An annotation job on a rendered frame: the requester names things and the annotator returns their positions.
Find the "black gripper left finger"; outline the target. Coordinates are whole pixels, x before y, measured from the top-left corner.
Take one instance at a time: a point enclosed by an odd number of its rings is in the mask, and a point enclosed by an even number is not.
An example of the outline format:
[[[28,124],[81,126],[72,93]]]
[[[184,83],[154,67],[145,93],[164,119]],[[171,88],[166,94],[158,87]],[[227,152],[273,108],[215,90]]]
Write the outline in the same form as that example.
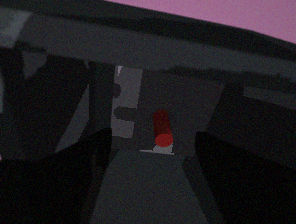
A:
[[[111,144],[103,128],[37,162],[0,160],[0,223],[89,224]]]

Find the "dark red peg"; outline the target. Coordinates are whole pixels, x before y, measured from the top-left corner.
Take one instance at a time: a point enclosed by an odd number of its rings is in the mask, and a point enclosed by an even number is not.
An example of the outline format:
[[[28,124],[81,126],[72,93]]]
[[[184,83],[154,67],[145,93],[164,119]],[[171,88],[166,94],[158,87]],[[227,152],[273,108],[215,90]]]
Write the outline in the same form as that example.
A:
[[[167,110],[157,110],[153,113],[155,143],[160,147],[170,146],[173,136]]]

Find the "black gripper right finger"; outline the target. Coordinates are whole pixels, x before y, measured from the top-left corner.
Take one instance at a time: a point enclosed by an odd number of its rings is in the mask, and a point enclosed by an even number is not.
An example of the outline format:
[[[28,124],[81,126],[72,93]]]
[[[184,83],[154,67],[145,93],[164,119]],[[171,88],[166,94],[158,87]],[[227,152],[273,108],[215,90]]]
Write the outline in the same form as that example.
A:
[[[225,224],[296,224],[296,169],[206,132],[194,146]]]

